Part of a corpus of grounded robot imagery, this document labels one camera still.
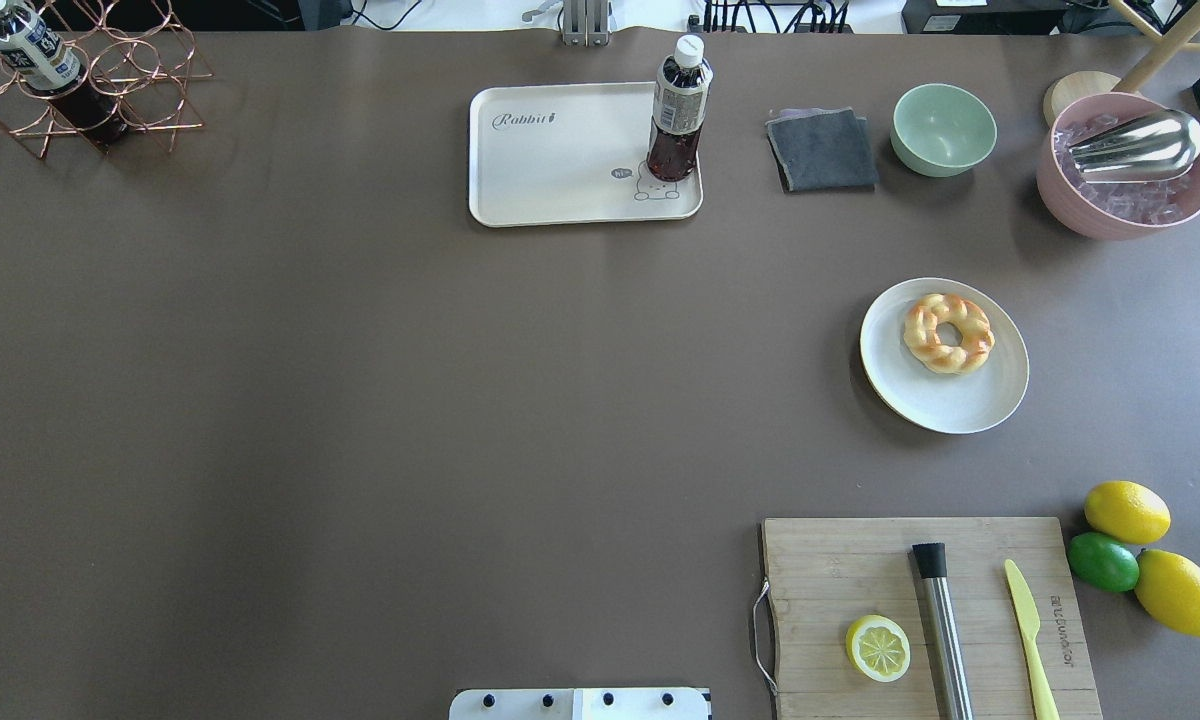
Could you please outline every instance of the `pink bowl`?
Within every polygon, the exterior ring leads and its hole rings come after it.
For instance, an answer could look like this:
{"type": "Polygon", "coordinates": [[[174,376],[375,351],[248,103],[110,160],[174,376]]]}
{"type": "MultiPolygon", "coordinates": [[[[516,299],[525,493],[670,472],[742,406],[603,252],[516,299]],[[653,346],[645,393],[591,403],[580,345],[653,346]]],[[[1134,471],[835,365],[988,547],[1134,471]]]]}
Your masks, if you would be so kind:
{"type": "MultiPolygon", "coordinates": [[[[1049,128],[1049,136],[1042,143],[1040,161],[1034,168],[1034,186],[1040,191],[1044,206],[1051,211],[1055,218],[1061,220],[1062,224],[1074,229],[1074,232],[1086,238],[1094,238],[1094,240],[1132,240],[1132,238],[1144,238],[1154,232],[1162,232],[1164,228],[1181,226],[1200,214],[1200,156],[1186,173],[1190,176],[1190,186],[1177,193],[1174,199],[1182,210],[1182,218],[1172,223],[1145,224],[1118,218],[1116,215],[1099,209],[1093,202],[1085,200],[1080,191],[1063,176],[1057,156],[1054,155],[1054,143],[1060,128],[1086,124],[1090,119],[1102,114],[1132,119],[1160,108],[1163,104],[1150,101],[1141,95],[1103,92],[1081,97],[1058,113],[1058,118],[1052,120],[1052,127],[1049,128]]],[[[1067,160],[1070,158],[1063,155],[1063,161],[1067,160]]]]}

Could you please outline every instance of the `gray cloth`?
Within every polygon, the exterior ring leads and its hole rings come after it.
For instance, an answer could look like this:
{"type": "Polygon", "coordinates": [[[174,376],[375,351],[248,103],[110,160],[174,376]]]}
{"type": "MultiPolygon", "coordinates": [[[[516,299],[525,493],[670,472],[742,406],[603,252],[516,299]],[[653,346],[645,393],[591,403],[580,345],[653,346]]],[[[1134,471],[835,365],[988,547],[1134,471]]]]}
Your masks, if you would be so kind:
{"type": "Polygon", "coordinates": [[[880,180],[866,119],[842,110],[782,110],[764,124],[788,192],[874,186],[880,180]]]}

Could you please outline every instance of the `plastic bottle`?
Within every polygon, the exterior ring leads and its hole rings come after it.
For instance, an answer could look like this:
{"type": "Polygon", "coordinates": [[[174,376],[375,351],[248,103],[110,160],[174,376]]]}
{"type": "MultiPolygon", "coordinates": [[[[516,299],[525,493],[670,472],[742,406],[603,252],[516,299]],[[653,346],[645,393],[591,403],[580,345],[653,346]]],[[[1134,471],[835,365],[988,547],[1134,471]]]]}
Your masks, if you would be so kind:
{"type": "Polygon", "coordinates": [[[0,54],[80,136],[107,146],[130,131],[119,101],[98,92],[76,49],[22,0],[0,0],[0,54]]]}
{"type": "Polygon", "coordinates": [[[649,140],[649,173],[678,182],[697,167],[697,142],[706,118],[712,67],[702,59],[702,38],[682,36],[676,53],[662,60],[654,88],[654,120],[649,140]]]}

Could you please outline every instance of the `copper wire rack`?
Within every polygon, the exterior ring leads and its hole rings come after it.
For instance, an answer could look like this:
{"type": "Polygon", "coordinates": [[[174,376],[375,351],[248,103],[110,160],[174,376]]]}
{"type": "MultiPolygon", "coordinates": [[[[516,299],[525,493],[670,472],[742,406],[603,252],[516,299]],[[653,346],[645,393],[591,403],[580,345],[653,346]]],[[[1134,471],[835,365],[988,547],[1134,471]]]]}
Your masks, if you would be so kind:
{"type": "MultiPolygon", "coordinates": [[[[114,113],[124,118],[132,136],[145,136],[167,152],[174,151],[180,132],[204,127],[202,114],[190,101],[190,83],[214,77],[208,60],[198,53],[196,37],[172,10],[169,0],[47,0],[35,4],[42,17],[62,17],[65,5],[73,5],[92,23],[82,32],[65,32],[62,41],[73,46],[98,92],[115,97],[114,113]],[[157,18],[155,26],[139,32],[124,31],[108,24],[120,5],[148,4],[157,18]]],[[[60,138],[78,137],[98,151],[108,152],[82,134],[41,97],[34,96],[22,77],[0,59],[0,133],[43,160],[50,144],[60,138]]]]}

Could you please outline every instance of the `lime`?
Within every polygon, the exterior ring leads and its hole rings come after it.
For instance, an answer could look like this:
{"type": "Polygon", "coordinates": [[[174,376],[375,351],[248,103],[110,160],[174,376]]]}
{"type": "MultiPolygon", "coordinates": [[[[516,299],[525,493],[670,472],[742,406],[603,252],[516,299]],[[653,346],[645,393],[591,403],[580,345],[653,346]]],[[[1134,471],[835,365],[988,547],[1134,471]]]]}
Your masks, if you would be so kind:
{"type": "Polygon", "coordinates": [[[1093,529],[1128,544],[1156,542],[1170,523],[1164,500],[1130,480],[1108,480],[1091,488],[1084,498],[1084,516],[1093,529]]]}
{"type": "Polygon", "coordinates": [[[893,683],[911,666],[907,634],[882,614],[864,614],[853,620],[844,637],[844,648],[853,667],[880,683],[893,683]]]}
{"type": "Polygon", "coordinates": [[[1138,559],[1116,538],[1081,533],[1067,546],[1067,562],[1078,578],[1104,592],[1130,592],[1138,584],[1138,559]]]}
{"type": "Polygon", "coordinates": [[[1175,552],[1145,550],[1134,594],[1152,618],[1181,634],[1200,637],[1200,566],[1175,552]]]}

